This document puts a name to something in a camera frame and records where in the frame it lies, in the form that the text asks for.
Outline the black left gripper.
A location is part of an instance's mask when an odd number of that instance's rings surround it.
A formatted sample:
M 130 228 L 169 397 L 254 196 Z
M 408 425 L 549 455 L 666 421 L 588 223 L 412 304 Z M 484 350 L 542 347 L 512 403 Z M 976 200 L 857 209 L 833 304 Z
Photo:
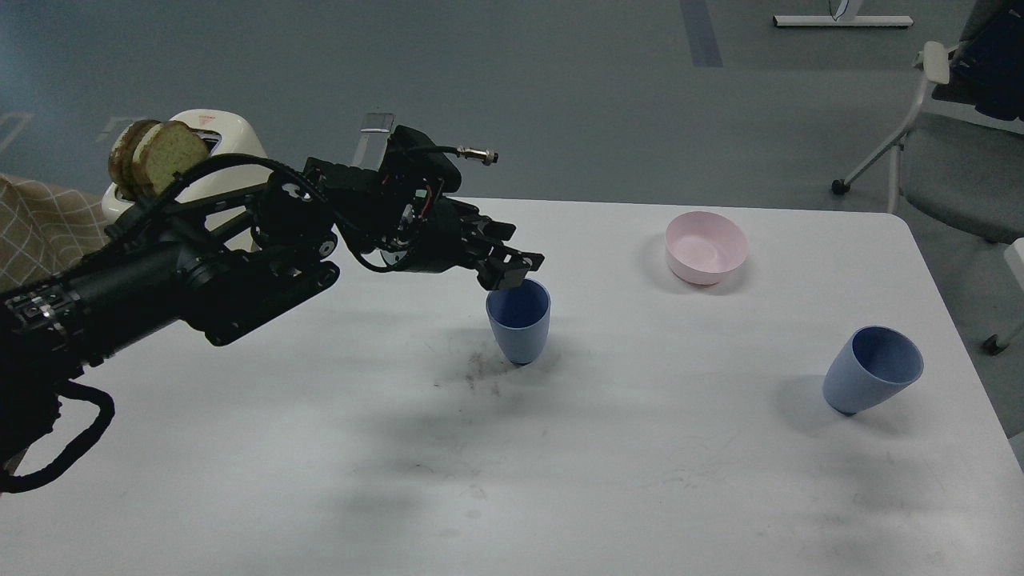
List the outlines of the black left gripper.
M 509 241 L 516 229 L 512 223 L 493 220 L 472 204 L 441 197 L 406 250 L 381 250 L 381 271 L 439 274 L 458 266 L 476 272 L 484 290 L 519 288 L 528 273 L 540 270 L 545 256 L 494 250 L 492 241 Z

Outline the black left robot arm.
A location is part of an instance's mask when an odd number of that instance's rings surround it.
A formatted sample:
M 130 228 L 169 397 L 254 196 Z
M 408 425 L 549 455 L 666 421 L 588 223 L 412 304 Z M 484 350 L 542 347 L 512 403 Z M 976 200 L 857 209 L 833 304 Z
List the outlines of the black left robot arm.
M 487 291 L 523 284 L 544 256 L 508 246 L 512 223 L 446 196 L 461 182 L 450 154 L 475 150 L 407 147 L 377 169 L 310 158 L 300 171 L 219 154 L 106 227 L 109 243 L 79 265 L 3 293 L 2 463 L 54 430 L 66 398 L 98 415 L 47 466 L 4 470 L 2 492 L 53 482 L 106 431 L 116 405 L 77 383 L 85 368 L 179 320 L 233 343 L 335 284 L 339 245 L 377 273 L 464 268 Z

